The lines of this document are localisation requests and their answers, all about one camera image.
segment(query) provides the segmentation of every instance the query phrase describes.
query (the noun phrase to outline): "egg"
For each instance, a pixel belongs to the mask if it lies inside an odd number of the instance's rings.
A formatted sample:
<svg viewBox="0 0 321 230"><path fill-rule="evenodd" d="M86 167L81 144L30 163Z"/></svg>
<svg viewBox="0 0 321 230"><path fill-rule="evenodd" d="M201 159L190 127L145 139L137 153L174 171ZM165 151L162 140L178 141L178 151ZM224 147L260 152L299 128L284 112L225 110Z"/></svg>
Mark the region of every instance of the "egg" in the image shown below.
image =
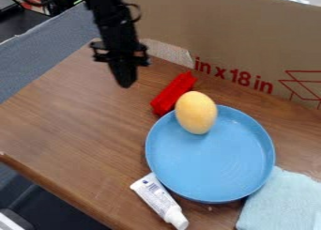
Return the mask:
<svg viewBox="0 0 321 230"><path fill-rule="evenodd" d="M215 101L199 91L188 92L176 103L176 117L185 130L193 134L205 134L217 118Z"/></svg>

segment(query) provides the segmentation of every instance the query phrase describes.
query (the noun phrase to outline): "cardboard box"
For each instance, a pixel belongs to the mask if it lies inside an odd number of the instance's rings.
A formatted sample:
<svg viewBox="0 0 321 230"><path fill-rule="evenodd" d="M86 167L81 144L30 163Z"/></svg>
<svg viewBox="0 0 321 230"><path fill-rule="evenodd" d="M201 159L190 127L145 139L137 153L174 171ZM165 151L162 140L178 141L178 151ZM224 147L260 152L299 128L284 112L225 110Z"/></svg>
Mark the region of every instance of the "cardboard box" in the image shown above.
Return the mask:
<svg viewBox="0 0 321 230"><path fill-rule="evenodd" d="M285 0L128 1L144 9L141 38L188 49L196 70L321 109L320 7Z"/></svg>

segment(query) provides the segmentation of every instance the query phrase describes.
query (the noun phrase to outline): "white tube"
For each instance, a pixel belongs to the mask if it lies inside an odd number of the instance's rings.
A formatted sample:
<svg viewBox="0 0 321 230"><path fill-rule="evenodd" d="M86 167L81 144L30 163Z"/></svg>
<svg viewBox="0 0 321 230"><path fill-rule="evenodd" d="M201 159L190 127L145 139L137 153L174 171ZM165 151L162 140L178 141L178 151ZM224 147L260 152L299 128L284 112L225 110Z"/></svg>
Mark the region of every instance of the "white tube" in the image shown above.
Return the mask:
<svg viewBox="0 0 321 230"><path fill-rule="evenodd" d="M154 173L136 181L130 188L166 222L170 222L178 230L188 228L189 221L182 213L182 208L176 203Z"/></svg>

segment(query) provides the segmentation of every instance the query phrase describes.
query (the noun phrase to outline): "blue bowl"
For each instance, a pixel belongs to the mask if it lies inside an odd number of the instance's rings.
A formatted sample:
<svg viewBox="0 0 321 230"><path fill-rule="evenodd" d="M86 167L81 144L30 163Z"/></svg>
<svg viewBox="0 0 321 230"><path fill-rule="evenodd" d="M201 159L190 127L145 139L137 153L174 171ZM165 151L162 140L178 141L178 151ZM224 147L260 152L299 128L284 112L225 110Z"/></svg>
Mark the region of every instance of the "blue bowl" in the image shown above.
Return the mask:
<svg viewBox="0 0 321 230"><path fill-rule="evenodd" d="M209 204L253 194L271 176L276 158L272 138L260 123L223 105L204 135L181 127L174 111L166 114L150 130L146 156L165 186Z"/></svg>

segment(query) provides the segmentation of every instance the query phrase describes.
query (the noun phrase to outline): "red block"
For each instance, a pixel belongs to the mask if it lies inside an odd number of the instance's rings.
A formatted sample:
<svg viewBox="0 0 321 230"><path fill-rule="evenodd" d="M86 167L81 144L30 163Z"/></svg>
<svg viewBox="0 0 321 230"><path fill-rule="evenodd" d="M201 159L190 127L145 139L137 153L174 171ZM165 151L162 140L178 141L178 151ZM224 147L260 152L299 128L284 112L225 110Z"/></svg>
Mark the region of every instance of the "red block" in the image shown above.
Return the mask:
<svg viewBox="0 0 321 230"><path fill-rule="evenodd" d="M181 73L170 82L169 86L162 90L161 94L150 102L153 111L158 115L165 115L176 105L180 97L192 90L197 78L192 72Z"/></svg>

